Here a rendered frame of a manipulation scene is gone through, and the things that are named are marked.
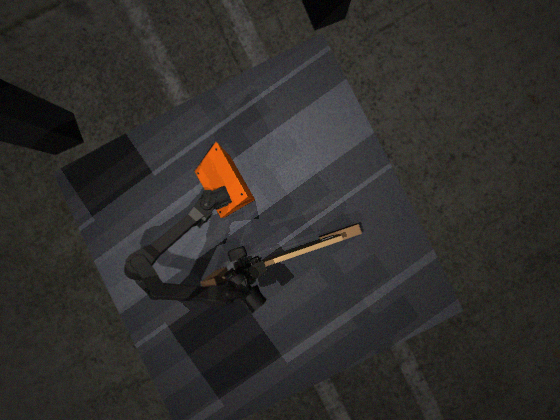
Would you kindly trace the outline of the long wooden rail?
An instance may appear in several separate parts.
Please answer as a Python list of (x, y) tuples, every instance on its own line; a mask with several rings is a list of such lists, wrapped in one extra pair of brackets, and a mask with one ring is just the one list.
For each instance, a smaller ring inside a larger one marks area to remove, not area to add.
[(305, 245), (305, 246), (302, 246), (302, 247), (299, 247), (299, 248), (281, 253), (279, 255), (264, 259), (263, 262), (265, 263), (265, 266), (269, 266), (269, 265), (272, 265), (272, 264), (275, 264), (275, 263), (278, 263), (278, 262), (296, 257), (298, 255), (301, 255), (301, 254), (304, 254), (304, 253), (307, 253), (307, 252), (310, 252), (310, 251), (313, 251), (313, 250), (316, 250), (316, 249), (334, 244), (334, 243), (342, 241), (342, 240), (343, 240), (342, 235), (337, 234), (337, 235), (334, 235), (331, 238), (328, 238), (328, 239), (325, 239), (325, 240), (319, 240), (317, 242), (314, 242), (314, 243), (311, 243), (311, 244), (308, 244), (308, 245)]

